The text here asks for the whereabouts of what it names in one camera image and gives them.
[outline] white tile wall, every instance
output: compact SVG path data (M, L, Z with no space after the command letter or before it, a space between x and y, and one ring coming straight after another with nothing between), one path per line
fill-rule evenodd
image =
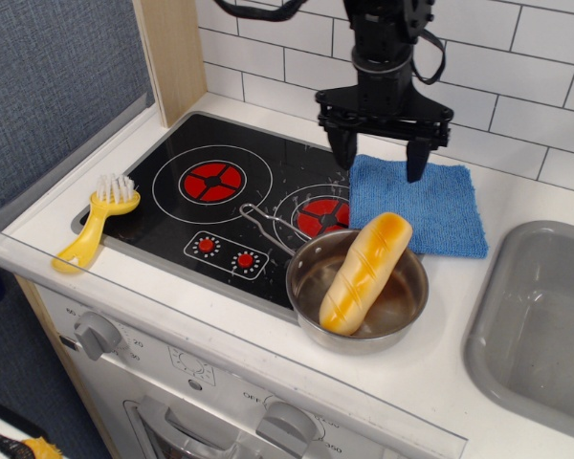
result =
M315 120L317 90L357 81L342 0L306 2L285 23L196 4L214 93ZM428 29L446 43L447 69L416 87L455 111L450 145L437 153L574 189L574 0L437 0L433 13ZM439 57L423 40L415 49L423 75Z

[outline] yellow object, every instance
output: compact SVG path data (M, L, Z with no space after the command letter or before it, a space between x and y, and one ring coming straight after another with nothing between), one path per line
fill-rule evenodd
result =
M100 188L99 186L99 191L91 195L89 216L85 227L75 242L61 251L51 262L56 271L80 273L80 268L86 267L96 254L106 219L112 215L124 215L138 206L141 195L137 191L130 189L131 197L128 198L127 193L120 195L118 189L111 190L110 182L120 179L121 177L111 179L108 187Z
M395 213L382 213L369 222L353 241L323 298L320 326L339 335L355 333L411 236L410 223Z
M61 459L61 451L47 443L44 438L29 438L23 441L24 445L30 447L34 453L34 459Z

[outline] black cooktop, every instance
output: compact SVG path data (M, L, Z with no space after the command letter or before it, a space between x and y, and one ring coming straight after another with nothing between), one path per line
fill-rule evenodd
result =
M348 227L348 175L329 150L203 114L189 116L127 175L142 200L108 219L106 246L279 317L294 317L285 290L290 255L240 206L254 204L310 236ZM288 248L304 242L282 225L264 226Z

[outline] oven knob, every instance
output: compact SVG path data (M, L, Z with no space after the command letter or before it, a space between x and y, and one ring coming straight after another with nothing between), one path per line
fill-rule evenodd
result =
M301 458L317 435L317 426L303 411L275 402L268 407L256 432L283 451Z
M114 351L121 342L117 327L96 313L85 313L77 320L75 336L92 361L105 352Z
M255 260L250 253L241 253L236 259L236 263L238 263L238 266L243 270L248 270L254 262Z
M202 239L199 243L198 243L198 249L200 249L201 253L211 253L212 251L214 251L214 241L212 239L209 239L208 237L206 239Z

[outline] gray sink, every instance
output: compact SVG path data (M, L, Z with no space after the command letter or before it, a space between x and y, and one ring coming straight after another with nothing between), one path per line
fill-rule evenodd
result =
M505 238L465 360L494 402L574 436L574 227L531 222Z

